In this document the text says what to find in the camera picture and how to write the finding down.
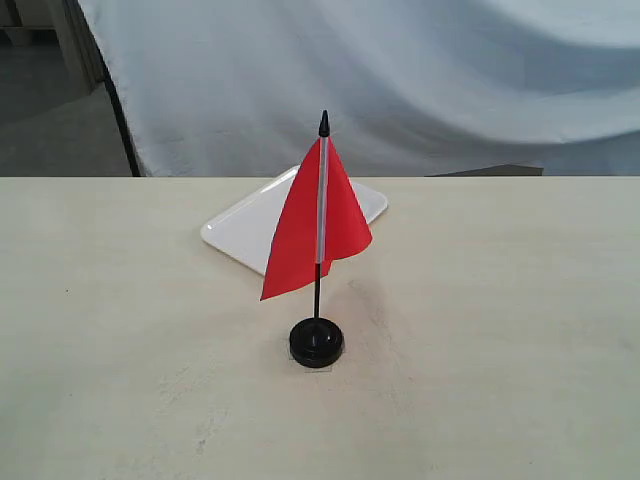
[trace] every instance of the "white tray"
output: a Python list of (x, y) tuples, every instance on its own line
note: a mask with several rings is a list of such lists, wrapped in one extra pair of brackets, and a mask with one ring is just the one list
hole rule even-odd
[[(298, 167), (293, 167), (260, 190), (205, 223), (202, 239), (252, 270), (264, 275), (271, 240)], [(387, 197), (353, 182), (367, 223), (373, 222), (389, 205)]]

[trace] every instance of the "black pole tip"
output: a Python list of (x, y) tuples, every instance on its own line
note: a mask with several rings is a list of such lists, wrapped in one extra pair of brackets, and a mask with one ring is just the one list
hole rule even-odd
[(289, 334), (291, 356), (300, 365), (324, 368), (334, 363), (344, 346), (342, 331), (326, 318), (307, 318)]
[(322, 111), (322, 121), (320, 122), (320, 128), (318, 129), (318, 135), (323, 138), (331, 135), (331, 130), (329, 128), (329, 114), (326, 110)]

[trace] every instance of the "white table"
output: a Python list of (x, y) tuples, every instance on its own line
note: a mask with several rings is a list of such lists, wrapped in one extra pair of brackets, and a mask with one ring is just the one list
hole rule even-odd
[(198, 235), (261, 183), (0, 180), (0, 478), (638, 478), (640, 179), (363, 180), (322, 372)]

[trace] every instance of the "black flag pole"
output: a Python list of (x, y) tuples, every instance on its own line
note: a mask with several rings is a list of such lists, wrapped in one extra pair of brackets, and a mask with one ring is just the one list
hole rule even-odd
[(325, 260), (327, 182), (329, 173), (329, 115), (322, 112), (318, 129), (320, 136), (320, 171), (318, 172), (317, 243), (313, 317), (302, 320), (289, 334), (289, 348), (293, 358), (306, 367), (323, 368), (331, 365), (342, 354), (342, 331), (330, 320), (320, 317), (320, 279)]

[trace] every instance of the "white stripe on pole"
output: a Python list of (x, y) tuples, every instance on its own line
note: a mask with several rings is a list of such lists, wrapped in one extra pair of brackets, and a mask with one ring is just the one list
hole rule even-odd
[(327, 177), (329, 169), (329, 137), (320, 137), (320, 175), (318, 180), (318, 243), (316, 263), (324, 262), (327, 220)]

